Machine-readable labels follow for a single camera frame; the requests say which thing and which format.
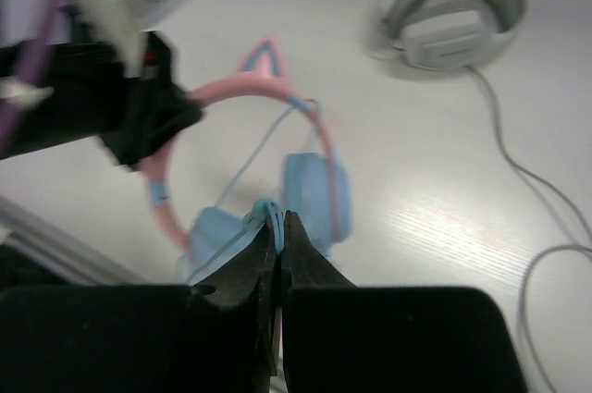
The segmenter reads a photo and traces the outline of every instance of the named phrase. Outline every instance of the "white ear cup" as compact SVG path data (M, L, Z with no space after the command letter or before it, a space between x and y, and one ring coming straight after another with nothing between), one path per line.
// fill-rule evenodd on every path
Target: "white ear cup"
M490 31L473 8L447 12L442 4L426 9L401 32L408 63L428 69L452 69L469 65L489 40Z

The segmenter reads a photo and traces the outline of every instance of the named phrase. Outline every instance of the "blue plastic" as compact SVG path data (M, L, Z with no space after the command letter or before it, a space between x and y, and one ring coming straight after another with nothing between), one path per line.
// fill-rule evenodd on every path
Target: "blue plastic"
M261 199L242 219L217 207L205 208L191 229L191 250L204 264L193 271L190 283L206 276L205 269L218 268L244 250L255 238L267 219L271 219L276 252L284 248L284 212L279 205Z
M207 266L214 272L244 250L262 226L263 223L249 225L235 215L213 206L204 208L191 229L191 250L200 261L207 263L234 239L234 242Z
M326 257L334 242L352 233L350 180L342 164L336 163L339 200L339 237L333 237L328 181L328 161L314 153L290 154L284 161L282 200L284 209L297 213L313 246Z
M276 77L282 77L284 74L281 70L281 65L278 59L278 54L274 48L274 45L271 42L263 42L261 46L246 60L244 66L242 67L241 71L253 71L257 68L257 64L259 63L259 59L262 55L269 55L271 59L271 69L272 74Z
M291 95L288 98L288 101L290 102L290 104L292 106L294 106L295 108L298 108L301 112L303 112L305 114L309 113L310 111L312 111L314 109L314 107L311 104L309 104L308 102L305 102L303 99L301 99L297 95Z
M149 189L150 199L154 208L158 208L168 201L167 185L163 182L153 182L150 184Z

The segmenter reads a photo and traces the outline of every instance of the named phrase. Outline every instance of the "white table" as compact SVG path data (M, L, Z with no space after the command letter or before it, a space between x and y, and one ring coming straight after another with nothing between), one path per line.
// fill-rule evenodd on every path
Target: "white table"
M483 71L499 93L512 153L592 217L592 0L529 2L520 37ZM500 158L485 98L470 77L401 79L364 53L372 4L191 0L161 30L177 46L177 79L187 88L227 76L275 33L296 87L323 103L351 174L355 230L334 253L343 274L359 285L479 287L514 333L524 267L566 238ZM25 35L14 18L29 21L29 14L21 8L11 18L11 35ZM185 132L171 170L185 225L215 200L283 109L264 98L234 100ZM281 160L306 134L301 117L287 121L228 208L242 214L277 195ZM178 252L152 218L142 179L112 165L98 141L74 142L1 163L0 192L146 277L173 280ZM565 393L592 390L590 270L568 253L543 263L533 281L536 345Z

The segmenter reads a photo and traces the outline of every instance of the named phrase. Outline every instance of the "blue ear cushion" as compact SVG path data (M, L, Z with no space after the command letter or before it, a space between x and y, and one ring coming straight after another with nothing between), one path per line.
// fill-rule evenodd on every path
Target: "blue ear cushion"
M260 229L261 226L245 228L240 218L219 208L204 208L191 229L191 250L194 256L205 263L244 230L244 234L208 266L214 272L247 248Z
M340 239L352 233L350 180L336 164ZM315 153L290 154L284 160L283 206L297 213L313 245L328 257L333 238L328 161Z

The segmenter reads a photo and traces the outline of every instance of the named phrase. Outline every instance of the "headphones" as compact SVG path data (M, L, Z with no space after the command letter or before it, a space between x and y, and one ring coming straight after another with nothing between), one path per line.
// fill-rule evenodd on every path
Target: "headphones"
M484 0L498 21L487 25L475 5L463 0L421 8L426 0L380 0L381 26L398 40L417 68L453 69L483 63L510 44L526 0Z
M261 95L290 104L314 125L325 157L319 154L289 154L284 160L281 206L262 199L243 218L216 206L203 209L190 232L179 225L167 190L167 168L175 139L142 161L148 193L159 226L184 251L192 268L190 283L196 283L246 248L266 222L271 223L276 251L283 249L283 209L297 213L312 244L325 256L333 243L351 233L350 184L338 161L328 129L316 106L292 89L288 72L271 37L263 39L246 56L238 71L204 85L190 98L206 108L243 95Z

